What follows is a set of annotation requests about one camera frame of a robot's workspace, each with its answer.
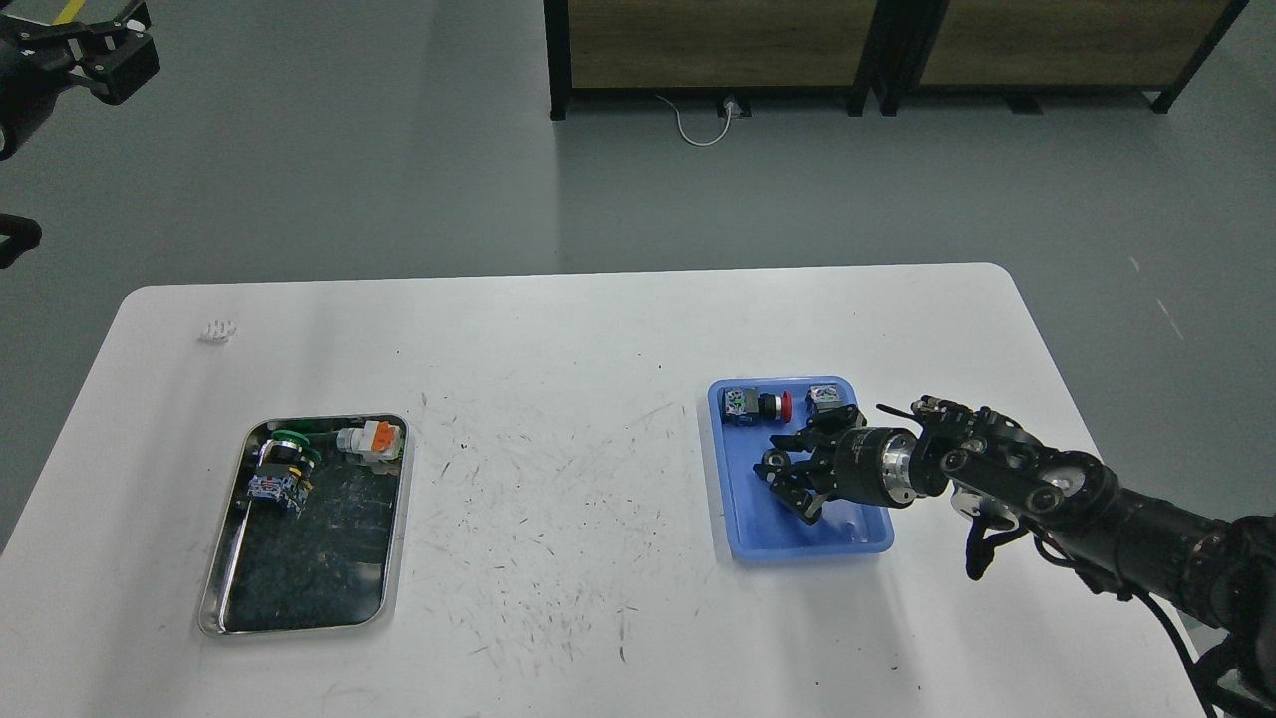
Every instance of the robotic arm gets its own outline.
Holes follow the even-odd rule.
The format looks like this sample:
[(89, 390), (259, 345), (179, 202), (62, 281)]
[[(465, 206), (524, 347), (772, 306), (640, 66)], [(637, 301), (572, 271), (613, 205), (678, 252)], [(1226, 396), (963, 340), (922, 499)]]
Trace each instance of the robotic arm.
[[(9, 5), (0, 0), (0, 10)], [(85, 87), (119, 105), (160, 71), (147, 34), (147, 4), (131, 0), (103, 23), (42, 26), (0, 14), (0, 159), (18, 150), (54, 111), (57, 96)], [(0, 214), (0, 269), (40, 244), (40, 224)]]
[[(906, 509), (952, 485), (953, 508), (971, 520), (972, 580), (998, 547), (1032, 534), (1042, 559), (1076, 571), (1091, 592), (1139, 598), (1157, 613), (1210, 715), (1210, 704), (1239, 717), (1276, 715), (1276, 518), (1211, 520), (1122, 488), (1096, 458), (1044, 446), (986, 407), (923, 397), (910, 412), (878, 408), (916, 422), (920, 435), (869, 427), (854, 406), (829, 409), (792, 435), (772, 436), (754, 472), (808, 524), (827, 501)], [(1192, 666), (1150, 594), (1230, 636)], [(1233, 668), (1253, 698), (1219, 685)]]

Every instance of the power outlet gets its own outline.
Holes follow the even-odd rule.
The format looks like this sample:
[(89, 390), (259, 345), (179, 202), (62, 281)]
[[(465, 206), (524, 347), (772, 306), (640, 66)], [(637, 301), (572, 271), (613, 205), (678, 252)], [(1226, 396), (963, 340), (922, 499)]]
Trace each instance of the power outlet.
[(749, 102), (746, 99), (736, 99), (735, 94), (727, 94), (721, 102), (718, 102), (718, 116), (730, 116), (732, 120), (736, 117), (752, 116), (752, 112), (749, 111)]

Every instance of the white table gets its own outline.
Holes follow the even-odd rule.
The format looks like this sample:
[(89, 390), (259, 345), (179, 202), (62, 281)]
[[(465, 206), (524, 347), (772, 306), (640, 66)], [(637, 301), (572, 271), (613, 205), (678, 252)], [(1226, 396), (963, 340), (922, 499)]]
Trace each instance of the white table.
[[(880, 557), (732, 561), (704, 393), (824, 374), (1094, 450), (989, 264), (134, 292), (0, 559), (0, 714), (1198, 714), (1142, 607), (1027, 542), (967, 582), (946, 500)], [(416, 437), (390, 617), (204, 636), (245, 432), (365, 412)]]

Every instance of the white power cable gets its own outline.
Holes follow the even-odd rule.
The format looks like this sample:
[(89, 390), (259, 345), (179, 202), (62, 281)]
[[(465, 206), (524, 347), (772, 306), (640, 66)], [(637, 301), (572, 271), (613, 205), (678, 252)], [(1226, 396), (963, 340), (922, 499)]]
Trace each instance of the white power cable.
[(674, 105), (662, 94), (657, 94), (656, 99), (660, 99), (665, 105), (674, 108), (674, 120), (678, 122), (678, 134), (683, 135), (683, 139), (685, 139), (688, 144), (694, 144), (695, 147), (708, 147), (709, 144), (715, 144), (717, 140), (726, 136), (726, 130), (731, 129), (731, 111), (735, 107), (735, 102), (729, 101), (722, 105), (722, 111), (726, 115), (726, 122), (722, 124), (722, 131), (708, 142), (695, 142), (694, 139), (686, 136), (686, 130), (683, 129), (683, 114), (678, 111), (678, 105)]

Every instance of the stainless steel tray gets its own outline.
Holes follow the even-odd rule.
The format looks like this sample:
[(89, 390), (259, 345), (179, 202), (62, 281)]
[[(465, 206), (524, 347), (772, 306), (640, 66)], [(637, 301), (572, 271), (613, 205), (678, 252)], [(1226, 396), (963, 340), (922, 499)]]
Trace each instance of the stainless steel tray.
[[(403, 453), (376, 474), (334, 446), (300, 514), (248, 497), (256, 450), (274, 430), (311, 434), (384, 421), (402, 430)], [(199, 611), (208, 635), (360, 626), (390, 610), (398, 580), (399, 527), (407, 506), (412, 437), (388, 414), (276, 420), (244, 440)]]

